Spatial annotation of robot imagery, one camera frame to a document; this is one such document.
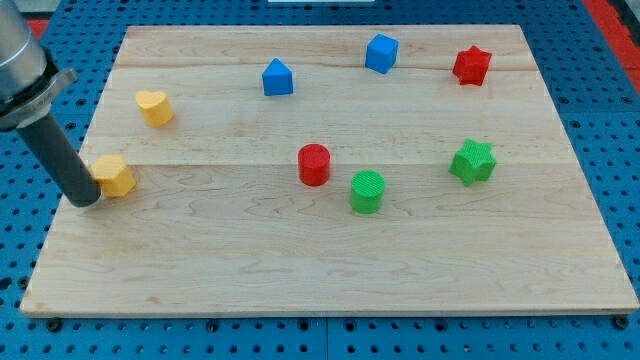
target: red star-shaped block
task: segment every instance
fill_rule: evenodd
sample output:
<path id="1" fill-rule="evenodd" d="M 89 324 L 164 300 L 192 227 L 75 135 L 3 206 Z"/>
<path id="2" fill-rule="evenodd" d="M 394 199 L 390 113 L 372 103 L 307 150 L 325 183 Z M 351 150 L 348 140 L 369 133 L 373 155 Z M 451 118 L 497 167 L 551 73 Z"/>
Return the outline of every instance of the red star-shaped block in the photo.
<path id="1" fill-rule="evenodd" d="M 474 84 L 482 86 L 489 70 L 491 53 L 473 45 L 469 50 L 460 51 L 453 66 L 453 74 L 460 79 L 460 85 Z"/>

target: green cylinder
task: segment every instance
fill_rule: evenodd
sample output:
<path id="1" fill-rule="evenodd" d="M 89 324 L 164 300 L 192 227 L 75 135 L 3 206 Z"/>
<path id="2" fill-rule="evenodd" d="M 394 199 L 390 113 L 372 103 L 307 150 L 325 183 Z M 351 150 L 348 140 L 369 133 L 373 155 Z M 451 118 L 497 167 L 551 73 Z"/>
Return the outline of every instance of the green cylinder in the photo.
<path id="1" fill-rule="evenodd" d="M 361 214 L 373 214 L 382 206 L 384 178 L 374 170 L 362 170 L 351 180 L 351 207 Z"/>

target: yellow hexagon block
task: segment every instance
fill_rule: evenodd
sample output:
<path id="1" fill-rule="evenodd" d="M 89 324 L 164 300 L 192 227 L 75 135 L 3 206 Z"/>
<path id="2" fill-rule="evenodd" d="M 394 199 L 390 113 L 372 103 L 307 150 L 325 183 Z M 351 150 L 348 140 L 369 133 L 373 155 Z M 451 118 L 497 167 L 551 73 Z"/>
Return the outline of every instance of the yellow hexagon block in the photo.
<path id="1" fill-rule="evenodd" d="M 136 186 L 133 174 L 121 155 L 103 155 L 91 165 L 93 178 L 108 197 L 122 197 Z"/>
<path id="2" fill-rule="evenodd" d="M 147 125 L 151 127 L 162 126 L 173 119 L 173 109 L 164 91 L 138 91 L 136 103 Z"/>

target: green star-shaped block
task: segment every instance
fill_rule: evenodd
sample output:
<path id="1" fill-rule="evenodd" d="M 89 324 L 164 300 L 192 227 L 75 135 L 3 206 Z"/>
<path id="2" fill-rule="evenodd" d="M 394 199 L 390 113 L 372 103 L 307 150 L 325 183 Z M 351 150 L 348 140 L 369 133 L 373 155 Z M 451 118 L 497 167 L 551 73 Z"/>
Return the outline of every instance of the green star-shaped block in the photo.
<path id="1" fill-rule="evenodd" d="M 464 186 L 474 181 L 487 181 L 496 166 L 496 159 L 491 155 L 491 143 L 479 143 L 466 139 L 462 149 L 456 152 L 449 172 L 462 179 Z"/>

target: blue cube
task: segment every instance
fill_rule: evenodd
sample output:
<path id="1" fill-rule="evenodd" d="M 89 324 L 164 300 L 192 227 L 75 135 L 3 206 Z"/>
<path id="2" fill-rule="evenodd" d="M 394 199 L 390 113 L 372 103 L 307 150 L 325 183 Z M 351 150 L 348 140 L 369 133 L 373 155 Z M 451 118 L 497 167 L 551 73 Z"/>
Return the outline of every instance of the blue cube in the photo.
<path id="1" fill-rule="evenodd" d="M 386 74 L 396 63 L 398 40 L 378 34 L 367 45 L 364 66 L 381 74 Z"/>
<path id="2" fill-rule="evenodd" d="M 293 94 L 293 73 L 275 58 L 262 73 L 262 86 L 265 96 Z"/>

